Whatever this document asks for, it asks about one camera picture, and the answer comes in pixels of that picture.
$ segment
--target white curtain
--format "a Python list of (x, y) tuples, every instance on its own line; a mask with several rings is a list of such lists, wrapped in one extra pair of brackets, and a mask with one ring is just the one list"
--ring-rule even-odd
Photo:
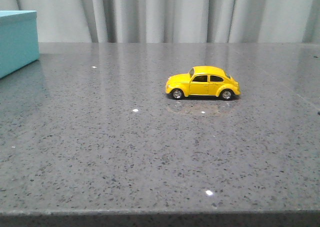
[(320, 43), (320, 0), (0, 0), (40, 42)]

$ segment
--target car wheel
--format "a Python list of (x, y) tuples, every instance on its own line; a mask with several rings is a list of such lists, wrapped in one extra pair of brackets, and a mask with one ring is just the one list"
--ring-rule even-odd
[(181, 100), (184, 96), (184, 92), (181, 89), (176, 88), (171, 91), (171, 97), (175, 100)]
[(220, 93), (220, 98), (224, 101), (229, 101), (232, 99), (232, 95), (234, 93), (232, 92), (232, 90), (230, 89), (224, 89), (221, 93)]

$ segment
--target box lid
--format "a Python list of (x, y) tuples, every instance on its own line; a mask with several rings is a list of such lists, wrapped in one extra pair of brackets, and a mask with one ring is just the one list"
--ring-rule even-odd
[(0, 26), (36, 18), (37, 11), (35, 10), (3, 10), (0, 11)]

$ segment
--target volkswagen beetle model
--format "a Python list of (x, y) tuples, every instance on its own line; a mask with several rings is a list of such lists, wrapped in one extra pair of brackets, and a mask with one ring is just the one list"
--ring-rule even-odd
[(216, 96), (228, 101), (241, 94), (239, 83), (222, 68), (214, 66), (195, 66), (189, 73), (169, 77), (165, 92), (175, 100), (188, 96)]

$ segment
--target gray speckled countertop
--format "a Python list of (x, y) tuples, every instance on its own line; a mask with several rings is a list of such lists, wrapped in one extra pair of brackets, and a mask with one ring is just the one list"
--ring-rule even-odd
[[(42, 43), (40, 52), (0, 79), (0, 226), (63, 213), (319, 217), (320, 45)], [(168, 77), (196, 65), (225, 69), (241, 96), (168, 98)]]

